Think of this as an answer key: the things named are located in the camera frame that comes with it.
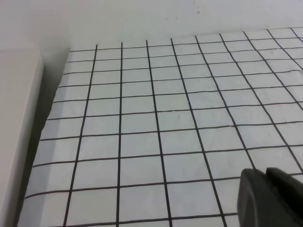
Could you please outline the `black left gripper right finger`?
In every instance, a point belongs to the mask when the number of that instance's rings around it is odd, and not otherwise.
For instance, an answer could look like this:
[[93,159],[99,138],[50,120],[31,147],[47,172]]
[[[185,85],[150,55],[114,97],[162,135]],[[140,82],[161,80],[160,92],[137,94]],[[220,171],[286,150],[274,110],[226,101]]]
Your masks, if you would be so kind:
[[266,177],[271,181],[286,204],[296,213],[303,213],[303,183],[284,171],[269,167]]

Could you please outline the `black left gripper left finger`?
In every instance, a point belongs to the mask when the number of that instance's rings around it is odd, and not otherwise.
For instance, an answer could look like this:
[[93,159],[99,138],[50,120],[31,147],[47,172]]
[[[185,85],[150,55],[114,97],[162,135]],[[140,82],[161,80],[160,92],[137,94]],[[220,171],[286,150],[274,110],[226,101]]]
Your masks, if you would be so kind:
[[296,214],[271,181],[257,169],[241,172],[237,212],[241,227],[301,227],[303,214]]

